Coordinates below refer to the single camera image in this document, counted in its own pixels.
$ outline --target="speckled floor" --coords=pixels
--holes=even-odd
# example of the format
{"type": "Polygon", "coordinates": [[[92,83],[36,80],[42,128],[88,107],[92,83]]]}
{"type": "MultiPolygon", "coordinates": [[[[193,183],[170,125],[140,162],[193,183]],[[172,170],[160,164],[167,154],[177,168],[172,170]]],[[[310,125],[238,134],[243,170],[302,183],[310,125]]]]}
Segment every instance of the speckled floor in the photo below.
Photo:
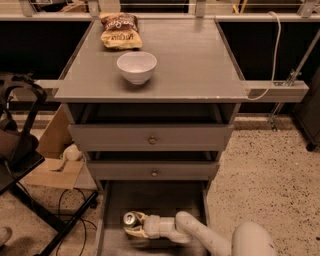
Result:
{"type": "MultiPolygon", "coordinates": [[[[273,132],[265,116],[239,116],[221,167],[208,193],[211,225],[231,240],[235,228],[246,220],[264,226],[274,239],[279,256],[316,256],[320,251],[320,150],[308,152],[307,140],[291,117],[277,119],[273,132]]],[[[56,211],[63,190],[27,186],[32,197],[56,211]]],[[[62,200],[65,213],[82,202],[77,190],[62,200]]],[[[97,209],[84,219],[97,224],[97,209]]],[[[11,194],[0,197],[0,226],[10,226],[11,240],[0,255],[40,253],[55,232],[11,194]]],[[[83,255],[92,255],[95,228],[86,222],[83,255]]],[[[62,244],[58,255],[79,255],[84,228],[79,222],[62,244]]]]}

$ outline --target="drawer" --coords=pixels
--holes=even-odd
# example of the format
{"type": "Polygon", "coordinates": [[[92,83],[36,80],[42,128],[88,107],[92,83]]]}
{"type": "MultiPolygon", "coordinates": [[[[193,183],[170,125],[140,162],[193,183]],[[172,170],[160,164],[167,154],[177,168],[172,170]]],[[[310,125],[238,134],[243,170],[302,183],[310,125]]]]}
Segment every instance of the drawer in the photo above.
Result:
{"type": "Polygon", "coordinates": [[[229,124],[239,105],[234,103],[68,103],[77,124],[229,124]]]}
{"type": "Polygon", "coordinates": [[[82,151],[222,151],[233,125],[70,125],[82,151]]]}
{"type": "Polygon", "coordinates": [[[88,161],[96,180],[209,180],[219,168],[217,162],[88,161]]]}
{"type": "Polygon", "coordinates": [[[129,211],[174,217],[187,211],[204,225],[208,212],[205,184],[201,181],[112,181],[103,193],[96,232],[94,256],[208,256],[197,239],[186,246],[169,239],[141,239],[128,236],[123,216],[129,211]]]}

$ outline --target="drawer handle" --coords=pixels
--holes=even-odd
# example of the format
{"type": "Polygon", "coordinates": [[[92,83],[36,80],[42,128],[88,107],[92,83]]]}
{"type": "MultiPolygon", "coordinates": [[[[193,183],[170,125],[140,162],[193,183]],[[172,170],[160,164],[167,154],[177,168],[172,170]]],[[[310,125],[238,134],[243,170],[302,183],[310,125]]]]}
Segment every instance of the drawer handle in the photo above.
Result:
{"type": "Polygon", "coordinates": [[[151,176],[152,177],[157,177],[158,176],[158,170],[153,169],[152,172],[151,172],[151,176]]]}
{"type": "Polygon", "coordinates": [[[149,144],[150,144],[150,145],[155,145],[156,143],[157,143],[156,138],[155,138],[154,136],[151,136],[151,137],[149,138],[149,144]]]}

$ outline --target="cabinet top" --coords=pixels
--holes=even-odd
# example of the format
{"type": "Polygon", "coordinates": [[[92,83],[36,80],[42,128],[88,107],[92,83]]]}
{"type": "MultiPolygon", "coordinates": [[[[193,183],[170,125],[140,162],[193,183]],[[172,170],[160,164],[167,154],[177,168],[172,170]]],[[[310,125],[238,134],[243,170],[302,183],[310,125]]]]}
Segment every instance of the cabinet top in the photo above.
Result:
{"type": "Polygon", "coordinates": [[[142,51],[157,60],[142,86],[127,82],[117,59],[128,51],[107,49],[103,26],[94,21],[64,80],[57,101],[108,102],[241,102],[241,81],[213,19],[139,19],[142,51]]]}

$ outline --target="snack bag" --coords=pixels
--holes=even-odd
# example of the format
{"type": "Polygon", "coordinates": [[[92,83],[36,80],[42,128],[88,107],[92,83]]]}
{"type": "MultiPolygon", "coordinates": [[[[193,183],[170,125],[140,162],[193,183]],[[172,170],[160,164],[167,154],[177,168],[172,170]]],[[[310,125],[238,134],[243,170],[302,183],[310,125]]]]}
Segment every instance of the snack bag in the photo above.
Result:
{"type": "Polygon", "coordinates": [[[113,13],[100,16],[104,26],[101,40],[107,48],[118,50],[141,48],[138,18],[129,13],[113,13]]]}

